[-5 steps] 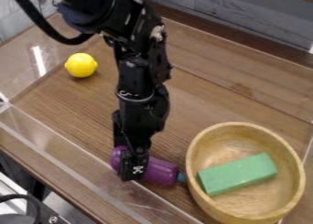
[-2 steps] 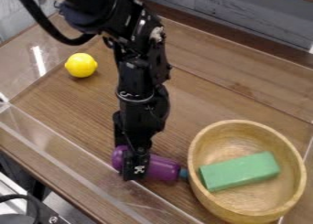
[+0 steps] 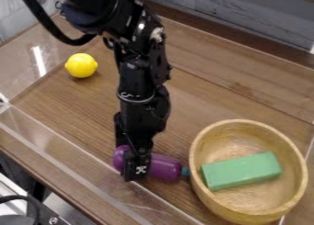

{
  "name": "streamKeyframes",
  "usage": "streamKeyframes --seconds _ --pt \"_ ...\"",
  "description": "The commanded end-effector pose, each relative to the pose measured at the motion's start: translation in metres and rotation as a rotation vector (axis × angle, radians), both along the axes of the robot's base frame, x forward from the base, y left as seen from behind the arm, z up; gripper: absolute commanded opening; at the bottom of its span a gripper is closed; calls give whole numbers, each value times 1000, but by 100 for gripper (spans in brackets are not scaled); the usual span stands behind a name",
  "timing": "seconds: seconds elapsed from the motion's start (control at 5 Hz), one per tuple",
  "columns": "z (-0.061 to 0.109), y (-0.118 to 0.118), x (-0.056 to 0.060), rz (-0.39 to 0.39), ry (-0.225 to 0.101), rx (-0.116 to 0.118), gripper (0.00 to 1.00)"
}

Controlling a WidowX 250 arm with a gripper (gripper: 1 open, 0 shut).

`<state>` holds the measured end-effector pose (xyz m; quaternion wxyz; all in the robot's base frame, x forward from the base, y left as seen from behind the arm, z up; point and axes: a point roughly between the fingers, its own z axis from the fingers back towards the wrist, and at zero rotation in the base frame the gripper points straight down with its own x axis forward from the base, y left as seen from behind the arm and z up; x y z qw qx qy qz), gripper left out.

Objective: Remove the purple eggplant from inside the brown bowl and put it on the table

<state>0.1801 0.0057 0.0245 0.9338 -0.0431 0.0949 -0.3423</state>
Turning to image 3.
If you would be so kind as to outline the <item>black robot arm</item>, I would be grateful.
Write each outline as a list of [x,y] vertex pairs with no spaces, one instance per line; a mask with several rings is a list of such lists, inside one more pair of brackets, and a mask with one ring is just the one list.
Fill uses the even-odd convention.
[[60,11],[69,25],[98,35],[113,51],[119,73],[113,115],[115,142],[125,145],[121,175],[137,181],[148,175],[153,138],[165,129],[171,79],[165,32],[157,15],[139,0],[64,0]]

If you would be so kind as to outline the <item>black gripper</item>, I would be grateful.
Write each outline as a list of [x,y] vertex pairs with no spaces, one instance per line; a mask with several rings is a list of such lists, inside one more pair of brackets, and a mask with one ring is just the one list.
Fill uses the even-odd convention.
[[[120,110],[113,115],[115,145],[128,145],[136,153],[149,152],[155,136],[165,129],[169,114],[171,98],[164,85],[148,100],[120,97]],[[127,182],[143,180],[151,165],[151,155],[133,151],[123,153],[121,175]]]

